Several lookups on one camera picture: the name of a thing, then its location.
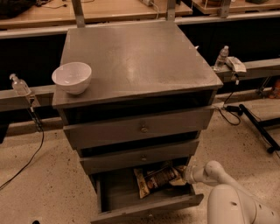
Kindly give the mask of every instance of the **speckled floor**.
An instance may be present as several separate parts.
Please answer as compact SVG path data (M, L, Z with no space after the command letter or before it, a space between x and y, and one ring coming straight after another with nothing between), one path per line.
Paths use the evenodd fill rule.
M258 99L243 104L266 120L280 117L279 102ZM88 224L97 215L95 191L76 152L66 140L61 120L44 120L43 128L45 139L40 152L0 191L0 223ZM279 128L269 128L278 142ZM9 127L0 144L0 185L29 161L41 138L42 134L36 132L32 122L14 123ZM245 115L241 117L240 125L232 126L216 110L208 129L201 132L191 164L203 165L212 159L219 161L232 177L280 213L280 158L275 152L268 154L268 147ZM197 184L194 188L196 193L205 195L199 206L131 223L207 223L207 197L212 187Z

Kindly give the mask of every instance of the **cabinet top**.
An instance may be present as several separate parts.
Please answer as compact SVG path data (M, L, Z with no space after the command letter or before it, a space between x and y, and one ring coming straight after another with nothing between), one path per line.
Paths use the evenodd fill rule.
M173 22L118 24L68 31L61 65L89 64L93 78L79 95L56 87L52 105L71 108L157 95L217 89L221 80Z

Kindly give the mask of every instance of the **gray drawer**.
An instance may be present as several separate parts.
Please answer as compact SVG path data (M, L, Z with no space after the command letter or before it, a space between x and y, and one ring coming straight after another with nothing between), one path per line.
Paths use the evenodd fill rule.
M160 144L134 150L116 151L93 157L82 157L80 163L86 174L107 172L125 167L153 164L194 155L198 140Z
M104 173L96 183L99 213L93 224L152 218L156 214L197 206L203 199L203 194L196 195L191 185L167 187L139 199L131 169Z
M68 125L64 131L74 149L117 144L206 129L212 107L139 115L102 122Z

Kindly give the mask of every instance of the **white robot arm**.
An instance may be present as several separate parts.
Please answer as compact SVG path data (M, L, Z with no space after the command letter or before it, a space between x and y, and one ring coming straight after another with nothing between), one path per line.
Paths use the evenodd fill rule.
M276 211L265 206L216 161L201 167L187 166L183 179L189 184L215 186L208 198L208 224L280 224Z

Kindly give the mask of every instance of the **drawer knob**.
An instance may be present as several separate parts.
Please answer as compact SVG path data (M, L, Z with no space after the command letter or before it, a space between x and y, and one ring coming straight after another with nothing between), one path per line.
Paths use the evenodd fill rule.
M146 155L142 155L142 156L141 156L141 160L142 160L142 161L147 161L147 156L146 156Z
M142 133L147 133L148 129L143 125L142 128L141 128L141 132Z

